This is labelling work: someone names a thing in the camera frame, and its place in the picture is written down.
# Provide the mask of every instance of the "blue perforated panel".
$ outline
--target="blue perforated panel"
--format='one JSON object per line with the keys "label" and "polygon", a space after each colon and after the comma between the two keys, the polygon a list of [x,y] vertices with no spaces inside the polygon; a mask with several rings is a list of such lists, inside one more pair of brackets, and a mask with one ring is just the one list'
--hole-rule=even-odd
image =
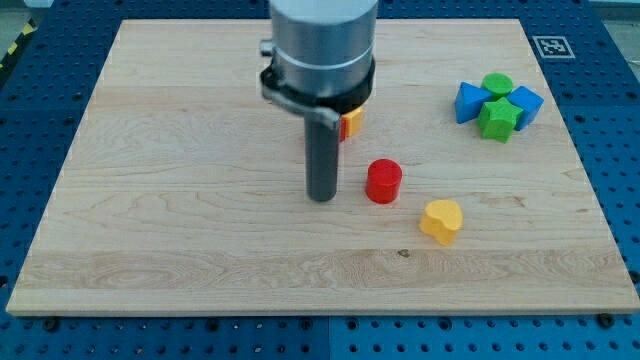
{"label": "blue perforated panel", "polygon": [[[0,93],[4,309],[120,21],[266,18],[263,0],[57,1]],[[632,277],[640,270],[640,85],[580,0],[381,0],[385,18],[519,18]],[[558,36],[575,58],[543,57]],[[640,316],[14,319],[0,359],[640,357]]]}

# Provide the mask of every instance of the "blue cube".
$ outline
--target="blue cube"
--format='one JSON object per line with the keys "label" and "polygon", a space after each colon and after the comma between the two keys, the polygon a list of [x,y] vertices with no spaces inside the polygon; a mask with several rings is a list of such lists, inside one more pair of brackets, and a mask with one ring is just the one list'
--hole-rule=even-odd
{"label": "blue cube", "polygon": [[462,82],[455,101],[456,121],[458,124],[477,118],[478,114],[480,114],[480,109],[482,109],[482,104],[485,101],[491,101],[491,97],[491,92],[467,82]]}
{"label": "blue cube", "polygon": [[515,129],[517,131],[524,129],[533,122],[544,102],[544,99],[540,95],[524,86],[518,87],[511,94],[507,95],[507,100],[524,110],[516,124]]}

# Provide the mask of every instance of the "yellow-black warning tape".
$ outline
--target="yellow-black warning tape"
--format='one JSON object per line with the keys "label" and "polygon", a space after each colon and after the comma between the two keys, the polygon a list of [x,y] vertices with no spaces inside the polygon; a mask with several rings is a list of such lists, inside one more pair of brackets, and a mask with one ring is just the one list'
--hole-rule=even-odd
{"label": "yellow-black warning tape", "polygon": [[18,58],[22,55],[27,44],[31,41],[35,29],[36,24],[33,19],[30,19],[24,28],[22,28],[20,34],[18,34],[16,41],[9,46],[7,53],[2,57],[2,61],[0,61],[0,89],[2,89],[9,79],[11,72],[13,72],[13,69],[18,62]]}

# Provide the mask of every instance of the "green block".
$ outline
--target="green block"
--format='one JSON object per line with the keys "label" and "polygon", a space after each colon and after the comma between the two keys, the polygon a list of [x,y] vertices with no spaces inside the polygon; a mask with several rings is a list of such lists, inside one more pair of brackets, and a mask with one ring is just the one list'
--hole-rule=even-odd
{"label": "green block", "polygon": [[484,103],[478,115],[482,138],[506,143],[522,112],[521,108],[511,104],[506,98]]}
{"label": "green block", "polygon": [[513,81],[501,73],[491,73],[482,79],[482,88],[493,95],[493,100],[509,95],[513,90]]}

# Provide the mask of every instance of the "wooden board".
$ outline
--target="wooden board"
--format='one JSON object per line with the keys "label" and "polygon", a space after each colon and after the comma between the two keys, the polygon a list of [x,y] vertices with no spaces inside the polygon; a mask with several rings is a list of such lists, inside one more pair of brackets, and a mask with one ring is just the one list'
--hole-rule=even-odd
{"label": "wooden board", "polygon": [[[516,20],[379,21],[339,193],[305,196],[300,118],[267,104],[266,21],[125,21],[29,251],[18,316],[633,312],[638,296]],[[507,144],[457,125],[460,81],[544,96]],[[376,205],[389,157],[401,194]],[[451,248],[425,204],[457,200]]]}

